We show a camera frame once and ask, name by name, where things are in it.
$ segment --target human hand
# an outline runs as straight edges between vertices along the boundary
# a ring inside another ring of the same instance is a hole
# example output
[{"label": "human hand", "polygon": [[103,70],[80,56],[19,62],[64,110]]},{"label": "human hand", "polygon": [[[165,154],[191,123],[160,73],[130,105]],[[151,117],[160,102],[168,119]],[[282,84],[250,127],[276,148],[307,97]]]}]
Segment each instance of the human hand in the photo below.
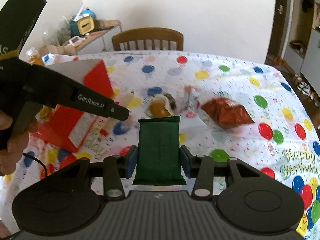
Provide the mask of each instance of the human hand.
[{"label": "human hand", "polygon": [[[0,130],[9,128],[12,125],[12,118],[0,110]],[[38,122],[36,119],[31,122],[27,129],[21,133],[16,134],[8,140],[7,148],[0,151],[0,172],[3,174],[12,174],[17,162],[22,157],[22,151],[28,146],[29,133],[37,132]]]}]

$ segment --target black cable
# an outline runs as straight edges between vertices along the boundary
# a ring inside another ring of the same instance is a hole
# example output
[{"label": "black cable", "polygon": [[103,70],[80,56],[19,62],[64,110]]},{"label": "black cable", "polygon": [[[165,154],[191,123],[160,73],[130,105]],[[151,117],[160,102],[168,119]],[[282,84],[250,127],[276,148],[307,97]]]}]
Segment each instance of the black cable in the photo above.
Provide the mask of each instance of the black cable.
[{"label": "black cable", "polygon": [[32,155],[27,154],[27,153],[22,153],[22,155],[25,156],[25,157],[28,157],[28,158],[30,158],[30,159],[32,159],[34,161],[36,161],[37,163],[39,163],[44,168],[45,177],[48,176],[47,167],[44,165],[44,163],[41,160],[39,160],[36,157],[33,157]]},{"label": "black cable", "polygon": [[20,232],[16,232],[16,233],[12,234],[11,236],[6,236],[6,237],[4,237],[4,238],[0,238],[0,240],[8,240],[8,239],[11,239],[12,237],[16,236],[18,233],[20,233]]}]

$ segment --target red cardboard box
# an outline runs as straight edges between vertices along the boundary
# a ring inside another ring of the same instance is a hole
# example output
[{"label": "red cardboard box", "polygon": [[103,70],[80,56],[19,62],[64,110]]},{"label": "red cardboard box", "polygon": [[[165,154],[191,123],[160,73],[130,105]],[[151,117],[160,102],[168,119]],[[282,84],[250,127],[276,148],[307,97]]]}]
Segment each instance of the red cardboard box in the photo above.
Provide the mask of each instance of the red cardboard box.
[{"label": "red cardboard box", "polygon": [[[103,60],[65,62],[49,65],[47,68],[62,73],[108,98],[113,94]],[[32,133],[34,136],[76,153],[96,120],[96,116],[66,106],[57,106],[48,114],[47,121],[41,120],[39,114],[37,119],[39,131]]]}]

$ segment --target birthday tablecloth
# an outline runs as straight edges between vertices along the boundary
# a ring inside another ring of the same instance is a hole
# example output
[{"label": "birthday tablecloth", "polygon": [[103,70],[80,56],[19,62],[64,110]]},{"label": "birthday tablecloth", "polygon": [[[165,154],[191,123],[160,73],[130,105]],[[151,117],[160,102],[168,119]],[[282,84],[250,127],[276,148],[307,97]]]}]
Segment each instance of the birthday tablecloth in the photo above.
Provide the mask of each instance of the birthday tablecloth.
[{"label": "birthday tablecloth", "polygon": [[[51,63],[73,60],[68,56],[50,57]],[[106,156],[124,155],[131,145],[138,145],[138,119],[149,118],[146,111],[150,98],[167,92],[179,101],[184,96],[184,87],[190,85],[202,91],[200,103],[212,97],[231,98],[245,106],[255,123],[223,130],[199,110],[207,129],[201,133],[180,133],[180,145],[186,145],[193,155],[210,155],[218,161],[238,157],[292,187],[305,205],[298,232],[306,239],[319,239],[319,139],[304,107],[279,71],[240,59],[176,51],[100,53],[78,58],[103,59],[115,101],[134,90],[128,106],[130,120],[125,125],[118,122],[109,138],[98,142],[97,134],[105,122],[105,118],[98,117],[78,153],[57,149],[31,137],[25,152],[42,160],[49,173],[58,170],[62,161],[88,157],[96,162]],[[12,200],[43,175],[38,163],[22,158],[14,174],[1,178],[0,217],[12,232],[18,230],[11,213]],[[132,186],[133,179],[134,176],[122,179],[126,193],[132,189],[190,192],[195,182],[186,179],[187,186],[151,187]],[[95,179],[92,189],[102,194],[101,178]],[[214,194],[223,189],[224,178],[215,178]]]}]

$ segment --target white wall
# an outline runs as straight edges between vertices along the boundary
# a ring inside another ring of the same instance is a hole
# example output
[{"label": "white wall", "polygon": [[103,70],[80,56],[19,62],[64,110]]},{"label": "white wall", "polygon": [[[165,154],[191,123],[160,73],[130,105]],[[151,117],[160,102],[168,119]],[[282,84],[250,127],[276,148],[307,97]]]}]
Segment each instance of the white wall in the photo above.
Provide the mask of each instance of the white wall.
[{"label": "white wall", "polygon": [[123,29],[167,27],[185,36],[184,51],[264,63],[275,0],[83,0],[98,18]]},{"label": "white wall", "polygon": [[[0,9],[7,2],[7,0],[0,0]],[[20,58],[26,60],[26,51],[30,47],[44,46],[42,39],[42,30],[47,22],[57,24],[62,20],[62,16],[69,17],[76,14],[82,5],[82,0],[47,0],[47,4],[42,11],[35,28],[31,32],[26,44],[24,45]]]}]

